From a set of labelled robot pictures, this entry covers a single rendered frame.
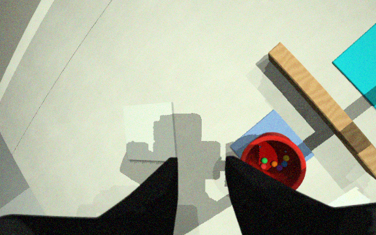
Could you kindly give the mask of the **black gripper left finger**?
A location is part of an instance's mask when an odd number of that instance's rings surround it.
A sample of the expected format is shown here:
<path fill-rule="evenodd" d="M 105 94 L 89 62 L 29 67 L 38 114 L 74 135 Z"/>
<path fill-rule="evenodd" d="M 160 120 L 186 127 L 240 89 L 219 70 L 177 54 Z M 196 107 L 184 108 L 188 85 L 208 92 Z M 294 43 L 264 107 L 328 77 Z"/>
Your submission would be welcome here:
<path fill-rule="evenodd" d="M 178 158 L 170 157 L 98 217 L 8 214 L 0 235 L 173 235 L 177 205 Z"/>

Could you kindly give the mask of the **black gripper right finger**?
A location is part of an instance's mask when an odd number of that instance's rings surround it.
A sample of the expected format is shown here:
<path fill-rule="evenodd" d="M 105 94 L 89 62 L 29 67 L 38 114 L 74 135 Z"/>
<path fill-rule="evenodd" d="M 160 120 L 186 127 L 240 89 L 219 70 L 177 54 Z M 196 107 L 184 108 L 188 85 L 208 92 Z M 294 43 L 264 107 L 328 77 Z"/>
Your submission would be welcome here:
<path fill-rule="evenodd" d="M 376 235 L 376 202 L 329 206 L 233 155 L 225 178 L 242 235 Z"/>

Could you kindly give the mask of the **light wooden beam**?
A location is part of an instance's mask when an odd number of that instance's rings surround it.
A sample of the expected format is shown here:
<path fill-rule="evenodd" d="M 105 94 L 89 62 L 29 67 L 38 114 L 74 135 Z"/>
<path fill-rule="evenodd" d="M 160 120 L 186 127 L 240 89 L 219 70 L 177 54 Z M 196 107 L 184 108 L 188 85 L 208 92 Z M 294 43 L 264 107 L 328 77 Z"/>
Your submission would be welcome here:
<path fill-rule="evenodd" d="M 362 168 L 376 179 L 376 149 L 340 105 L 281 42 L 268 52 L 268 59 L 316 111 Z"/>

